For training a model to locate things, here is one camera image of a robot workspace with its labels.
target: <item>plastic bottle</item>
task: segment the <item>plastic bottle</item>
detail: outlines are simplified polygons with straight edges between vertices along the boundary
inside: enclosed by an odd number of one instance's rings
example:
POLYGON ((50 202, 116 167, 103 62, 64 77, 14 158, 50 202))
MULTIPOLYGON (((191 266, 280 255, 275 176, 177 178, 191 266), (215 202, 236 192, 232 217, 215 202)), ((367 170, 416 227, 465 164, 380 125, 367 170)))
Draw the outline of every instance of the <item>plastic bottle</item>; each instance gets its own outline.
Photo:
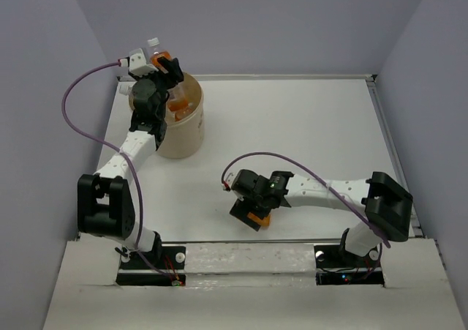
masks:
MULTIPOLYGON (((163 72, 167 72, 166 69, 158 62, 159 57, 165 57, 171 60, 169 52, 165 50, 159 43, 157 37, 148 40, 149 52, 151 53, 151 63, 163 72)), ((167 101, 167 108, 173 113, 175 121, 182 120, 190 115, 193 111, 189 104, 189 101, 185 95, 182 83, 179 83, 171 90, 169 90, 169 100, 167 101)))

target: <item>screw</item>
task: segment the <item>screw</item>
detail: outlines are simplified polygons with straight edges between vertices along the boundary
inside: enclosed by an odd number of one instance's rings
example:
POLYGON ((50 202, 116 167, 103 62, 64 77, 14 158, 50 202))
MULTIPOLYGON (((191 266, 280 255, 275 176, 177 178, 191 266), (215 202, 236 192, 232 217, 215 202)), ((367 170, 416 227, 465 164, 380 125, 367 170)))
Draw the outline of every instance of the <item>screw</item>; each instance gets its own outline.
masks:
POLYGON ((183 254, 182 252, 179 252, 175 255, 175 261, 177 263, 183 263, 185 260, 185 254, 183 254))
POLYGON ((325 260, 325 253, 323 251, 316 251, 315 252, 315 258, 319 261, 319 262, 323 262, 325 260))
POLYGON ((369 258, 371 258, 373 261, 376 261, 379 257, 379 253, 376 250, 372 250, 369 252, 369 258))

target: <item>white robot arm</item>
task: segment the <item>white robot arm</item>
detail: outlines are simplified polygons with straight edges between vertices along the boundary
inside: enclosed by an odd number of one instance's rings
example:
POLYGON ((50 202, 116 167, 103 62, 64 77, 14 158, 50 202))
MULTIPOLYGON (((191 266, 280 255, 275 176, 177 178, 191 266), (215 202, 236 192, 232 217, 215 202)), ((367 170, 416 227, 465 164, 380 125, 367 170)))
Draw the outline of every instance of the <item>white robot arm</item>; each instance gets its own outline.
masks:
POLYGON ((243 169, 226 181, 238 197, 230 214, 259 230, 271 209, 319 206, 349 210, 345 200, 361 215, 361 221, 343 233, 343 253, 365 257, 382 242, 382 236, 388 241, 408 239, 412 196, 387 174, 374 172, 367 180, 326 183, 327 187, 313 178, 284 171, 274 171, 267 179, 243 169), (341 199, 331 193, 331 187, 341 199))

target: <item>bottle cap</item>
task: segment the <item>bottle cap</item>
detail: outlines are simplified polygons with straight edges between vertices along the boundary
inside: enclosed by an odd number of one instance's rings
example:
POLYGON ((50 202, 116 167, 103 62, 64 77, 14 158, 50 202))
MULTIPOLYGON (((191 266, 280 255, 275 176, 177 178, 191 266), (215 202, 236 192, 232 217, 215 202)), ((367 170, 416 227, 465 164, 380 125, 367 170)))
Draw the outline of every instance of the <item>bottle cap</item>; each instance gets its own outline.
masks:
POLYGON ((148 40, 149 47, 154 47, 154 46, 157 46, 158 44, 159 44, 159 39, 157 37, 148 40))

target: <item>wire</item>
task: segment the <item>wire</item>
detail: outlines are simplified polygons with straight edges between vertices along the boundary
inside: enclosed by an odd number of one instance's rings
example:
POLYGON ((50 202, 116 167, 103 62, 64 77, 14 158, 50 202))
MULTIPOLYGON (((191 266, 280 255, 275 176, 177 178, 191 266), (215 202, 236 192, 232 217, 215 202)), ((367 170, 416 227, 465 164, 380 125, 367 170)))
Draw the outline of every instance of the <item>wire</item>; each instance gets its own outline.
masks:
POLYGON ((379 256, 377 257, 377 260, 375 261, 374 266, 370 270, 367 269, 366 275, 364 275, 363 277, 360 277, 359 279, 353 280, 352 282, 359 282, 359 281, 363 281, 363 280, 367 279, 369 277, 369 275, 372 274, 375 271, 375 269, 377 269, 379 267, 380 260, 382 259, 382 251, 383 251, 383 246, 382 246, 382 244, 380 244, 379 245, 379 256))
POLYGON ((90 140, 93 140, 97 143, 100 143, 102 144, 103 146, 107 146, 109 147, 110 149, 113 149, 114 151, 116 151, 117 153, 119 153, 124 159, 125 161, 127 162, 128 166, 129 166, 129 169, 130 169, 130 172, 132 173, 132 176, 133 176, 133 181, 135 182, 135 186, 136 186, 136 189, 137 189, 137 195, 138 195, 138 206, 140 208, 140 213, 139 213, 139 219, 140 219, 140 224, 138 226, 138 234, 137 234, 137 240, 135 242, 135 249, 137 250, 137 254, 140 256, 140 258, 143 260, 143 262, 152 270, 154 271, 157 271, 158 273, 162 274, 162 275, 165 275, 165 276, 169 276, 167 273, 164 273, 162 270, 159 270, 157 267, 153 266, 148 259, 145 258, 145 256, 142 254, 142 252, 140 252, 138 250, 138 244, 140 243, 140 239, 141 239, 141 233, 143 231, 143 194, 142 194, 142 190, 141 190, 141 185, 140 185, 140 181, 138 180, 138 176, 137 176, 137 171, 131 161, 131 159, 129 158, 129 156, 124 153, 124 152, 121 152, 120 151, 120 148, 117 147, 116 145, 113 145, 112 143, 110 142, 107 142, 106 140, 103 140, 101 138, 98 138, 92 134, 88 134, 87 132, 84 132, 82 131, 81 129, 79 129, 78 127, 76 127, 72 121, 69 119, 68 117, 68 114, 67 114, 67 99, 68 99, 68 96, 70 94, 70 92, 73 90, 73 88, 80 82, 82 81, 82 79, 86 78, 87 76, 90 76, 91 74, 95 73, 95 72, 99 72, 100 70, 103 70, 103 69, 106 69, 106 68, 110 68, 110 67, 120 67, 121 66, 121 62, 120 61, 115 61, 113 63, 109 63, 109 64, 104 64, 100 67, 96 67, 94 69, 91 69, 89 70, 88 72, 85 72, 83 75, 81 75, 79 78, 77 78, 75 81, 72 82, 72 84, 70 86, 68 86, 68 89, 65 91, 64 93, 64 96, 61 100, 61 114, 62 116, 64 117, 64 120, 65 122, 68 124, 69 127, 72 128, 72 130, 74 130, 75 132, 77 132, 78 134, 80 134, 81 136, 84 136, 85 138, 89 138, 90 140))
POLYGON ((324 269, 324 268, 317 268, 325 273, 329 273, 329 274, 339 274, 339 273, 342 273, 343 271, 352 271, 354 270, 355 268, 345 268, 345 269, 338 269, 338 270, 327 270, 327 269, 324 269))
POLYGON ((273 152, 251 152, 247 154, 243 154, 237 158, 235 158, 231 163, 227 165, 227 167, 223 170, 221 174, 221 183, 226 187, 226 189, 230 190, 228 183, 224 180, 224 177, 226 176, 226 172, 239 160, 242 160, 247 157, 253 157, 253 156, 272 156, 276 158, 280 158, 282 160, 285 160, 286 162, 292 163, 296 167, 304 170, 306 173, 308 173, 310 176, 312 176, 315 180, 317 180, 319 183, 321 183, 324 187, 327 188, 327 190, 330 190, 331 193, 333 193, 336 198, 338 198, 356 217, 358 217, 364 224, 366 224, 377 236, 379 236, 382 239, 383 244, 387 247, 390 248, 390 242, 387 239, 387 236, 381 231, 377 226, 374 224, 370 223, 367 219, 365 219, 359 211, 353 207, 347 200, 345 200, 334 188, 331 186, 328 186, 325 180, 320 178, 316 173, 314 173, 312 170, 308 169, 304 165, 300 164, 299 162, 296 162, 295 160, 292 160, 289 157, 283 156, 281 154, 273 153, 273 152))

